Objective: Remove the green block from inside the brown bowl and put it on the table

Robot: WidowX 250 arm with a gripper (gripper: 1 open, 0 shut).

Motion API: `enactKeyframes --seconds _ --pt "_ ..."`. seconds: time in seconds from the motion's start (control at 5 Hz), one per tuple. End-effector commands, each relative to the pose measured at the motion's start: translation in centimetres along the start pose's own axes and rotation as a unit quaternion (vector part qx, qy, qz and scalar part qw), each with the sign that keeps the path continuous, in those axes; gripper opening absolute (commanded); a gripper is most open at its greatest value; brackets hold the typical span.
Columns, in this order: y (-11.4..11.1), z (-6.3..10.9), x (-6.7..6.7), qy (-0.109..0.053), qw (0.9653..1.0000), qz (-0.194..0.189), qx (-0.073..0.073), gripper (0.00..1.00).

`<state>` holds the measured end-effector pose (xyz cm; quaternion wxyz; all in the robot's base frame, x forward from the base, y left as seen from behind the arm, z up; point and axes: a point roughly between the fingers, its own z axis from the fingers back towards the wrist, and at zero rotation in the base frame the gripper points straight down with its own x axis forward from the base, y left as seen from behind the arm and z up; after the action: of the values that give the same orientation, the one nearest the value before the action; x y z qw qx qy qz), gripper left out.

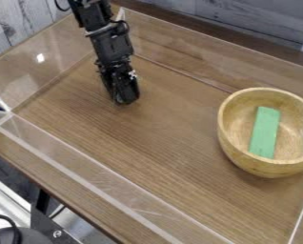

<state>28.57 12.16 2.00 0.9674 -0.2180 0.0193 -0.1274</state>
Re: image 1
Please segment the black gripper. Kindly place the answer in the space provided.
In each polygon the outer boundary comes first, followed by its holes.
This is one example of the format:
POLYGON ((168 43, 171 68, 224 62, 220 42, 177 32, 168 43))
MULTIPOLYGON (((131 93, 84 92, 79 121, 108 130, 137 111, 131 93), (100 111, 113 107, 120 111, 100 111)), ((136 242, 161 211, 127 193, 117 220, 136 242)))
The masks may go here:
POLYGON ((109 96, 115 96, 116 103, 121 105, 128 105, 140 98, 137 75, 129 60, 133 47, 128 33, 129 26, 125 22, 111 22, 103 28, 87 32, 96 52, 103 85, 109 96))

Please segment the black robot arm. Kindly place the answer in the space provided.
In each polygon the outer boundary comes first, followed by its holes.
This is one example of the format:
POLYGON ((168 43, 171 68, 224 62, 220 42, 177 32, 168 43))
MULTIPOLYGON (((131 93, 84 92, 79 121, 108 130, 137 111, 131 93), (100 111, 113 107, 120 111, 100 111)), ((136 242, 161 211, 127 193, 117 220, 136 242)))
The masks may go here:
POLYGON ((85 30, 96 52, 96 66, 112 100, 127 105, 140 97, 137 76, 131 67, 133 47, 129 26, 113 20, 108 0, 68 0, 79 27, 85 30))

